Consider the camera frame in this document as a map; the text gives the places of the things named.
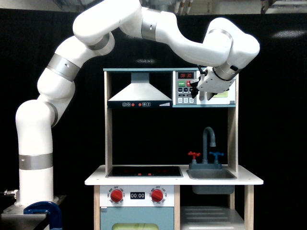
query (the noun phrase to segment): black stovetop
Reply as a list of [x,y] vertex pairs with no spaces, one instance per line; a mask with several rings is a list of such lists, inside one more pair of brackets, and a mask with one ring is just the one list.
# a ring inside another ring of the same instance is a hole
[[178,166],[114,166],[106,177],[182,177]]

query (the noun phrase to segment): silver joint ring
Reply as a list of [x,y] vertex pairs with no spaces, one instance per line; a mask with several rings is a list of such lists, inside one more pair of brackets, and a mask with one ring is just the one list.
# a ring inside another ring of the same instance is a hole
[[40,170],[53,166],[52,153],[42,155],[19,155],[19,169]]
[[53,104],[51,104],[50,102],[44,102],[48,107],[51,107],[52,109],[53,109],[53,111],[54,111],[54,121],[53,121],[53,123],[52,123],[52,125],[51,125],[51,128],[53,128],[55,125],[56,125],[56,123],[58,122],[58,119],[59,119],[59,113],[58,113],[58,110],[57,110],[57,108],[53,105]]
[[141,35],[142,38],[155,41],[155,30],[161,11],[147,9],[144,13]]
[[231,66],[227,62],[224,64],[214,67],[213,71],[215,75],[224,80],[224,81],[230,81],[233,79],[242,69],[238,69],[236,66]]
[[222,33],[222,34],[226,35],[231,40],[231,43],[232,43],[232,36],[226,30],[213,29],[213,30],[209,31],[208,34],[211,34],[211,33]]
[[53,55],[47,69],[71,82],[73,82],[80,70],[78,66],[57,54]]
[[90,49],[90,50],[100,50],[102,49],[103,47],[105,47],[107,45],[107,43],[109,42],[110,40],[110,33],[104,35],[101,40],[96,43],[95,45],[92,45],[92,46],[86,46],[86,48]]

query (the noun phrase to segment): white robotic arm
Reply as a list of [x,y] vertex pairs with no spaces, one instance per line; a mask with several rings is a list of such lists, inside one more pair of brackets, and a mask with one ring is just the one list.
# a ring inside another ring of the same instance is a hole
[[255,38],[223,18],[213,20],[203,43],[196,43],[180,33],[174,14],[144,8],[139,0],[105,0],[83,12],[73,24],[75,36],[57,48],[39,78],[39,98],[23,103],[16,113],[19,205],[53,200],[51,128],[73,97],[79,69],[88,59],[111,52],[115,44],[111,31],[118,27],[128,35],[168,44],[187,62],[209,66],[195,82],[194,93],[227,90],[259,52]]

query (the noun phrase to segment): blue clamp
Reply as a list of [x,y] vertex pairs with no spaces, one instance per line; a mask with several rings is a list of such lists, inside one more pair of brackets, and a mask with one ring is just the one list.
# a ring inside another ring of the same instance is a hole
[[214,164],[219,164],[219,160],[217,159],[219,155],[224,156],[221,152],[209,152],[209,154],[215,156]]
[[24,209],[24,214],[47,213],[49,216],[49,229],[62,230],[62,213],[55,203],[40,201],[29,205]]

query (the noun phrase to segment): light blue oven door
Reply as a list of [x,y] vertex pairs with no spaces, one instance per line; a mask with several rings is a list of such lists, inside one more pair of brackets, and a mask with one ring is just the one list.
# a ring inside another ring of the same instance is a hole
[[107,207],[100,230],[173,230],[174,207]]

